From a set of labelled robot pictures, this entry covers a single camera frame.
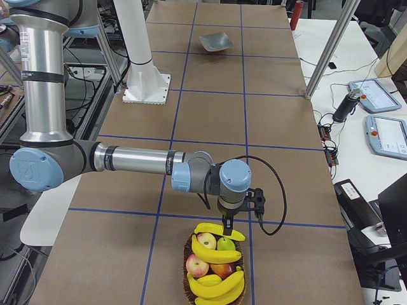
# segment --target red apple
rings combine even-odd
[[[185,263],[186,270],[192,274],[194,278],[201,278],[207,274],[209,264],[195,254],[191,254]]]
[[[210,233],[200,233],[197,236],[197,240],[203,244],[204,247],[215,250],[216,249],[216,239]]]
[[[233,264],[210,264],[210,268],[216,275],[220,276],[222,280],[235,272],[235,266]]]

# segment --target banana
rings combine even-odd
[[[237,299],[242,294],[243,289],[244,289],[244,277],[229,292],[221,295],[220,297],[215,297],[213,299],[204,299],[202,297],[197,297],[195,299],[195,304],[196,305],[227,305],[229,303],[232,303],[235,299]]]
[[[231,232],[231,235],[223,235],[223,226],[220,224],[212,224],[210,222],[201,222],[197,225],[197,227],[194,230],[195,234],[202,233],[202,232],[208,232],[220,236],[224,236],[227,238],[230,238],[231,240],[237,240],[237,241],[244,241],[246,237],[239,231],[233,230]]]
[[[205,262],[213,264],[227,264],[235,262],[242,257],[242,254],[236,250],[218,251],[206,248],[197,240],[197,236],[192,234],[192,251],[197,257]]]
[[[202,284],[205,286],[213,286],[213,285],[219,284],[221,281],[222,281],[221,277],[216,274],[205,275],[205,276],[197,279],[197,282],[199,284]]]
[[[214,286],[205,286],[195,280],[190,272],[186,274],[190,289],[197,297],[204,299],[211,299],[214,297],[220,297],[221,295],[231,291],[239,282],[244,278],[244,272],[242,270],[236,271],[229,275],[225,280]]]

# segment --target red object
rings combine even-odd
[[[291,21],[290,21],[290,28],[291,30],[295,30],[297,27],[298,19],[300,19],[301,12],[304,7],[304,1],[295,1],[295,6],[294,6],[294,12],[293,15],[291,16]]]

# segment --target tablet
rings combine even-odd
[[[376,154],[407,160],[407,125],[401,119],[366,118],[369,144]]]
[[[401,108],[401,104],[387,91],[377,79],[351,81],[349,89],[360,89],[366,98],[361,98],[362,107],[370,113],[393,111]]]

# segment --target basket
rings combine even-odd
[[[186,270],[186,266],[185,266],[186,260],[193,253],[192,252],[192,247],[191,247],[191,237],[192,237],[192,235],[193,234],[191,234],[190,237],[186,240],[186,243],[185,243],[185,246],[184,246],[184,264],[183,264],[184,278],[183,278],[183,283],[184,283],[185,296],[186,296],[186,298],[188,300],[188,303],[191,304],[191,305],[195,305],[196,295],[193,294],[191,289],[190,289],[188,279],[186,278],[187,270]],[[219,236],[219,235],[216,235],[216,234],[213,234],[213,236],[215,236],[216,241],[218,239],[220,239],[220,237],[222,237],[222,236]],[[240,253],[242,253],[242,257],[238,261],[233,262],[232,264],[235,265],[235,269],[236,269],[236,266],[240,266],[242,268],[242,270],[244,271],[244,273],[246,273],[245,266],[244,266],[244,260],[243,260],[242,247],[240,246],[240,243],[238,241],[233,240],[233,242],[235,243],[236,250],[239,251]],[[207,274],[212,275],[214,273],[209,268],[209,271],[208,271]],[[245,283],[244,283],[243,291],[240,294],[240,296],[237,299],[235,299],[232,303],[229,303],[228,305],[241,305],[241,303],[243,302],[245,292],[246,292],[246,280],[245,280]]]

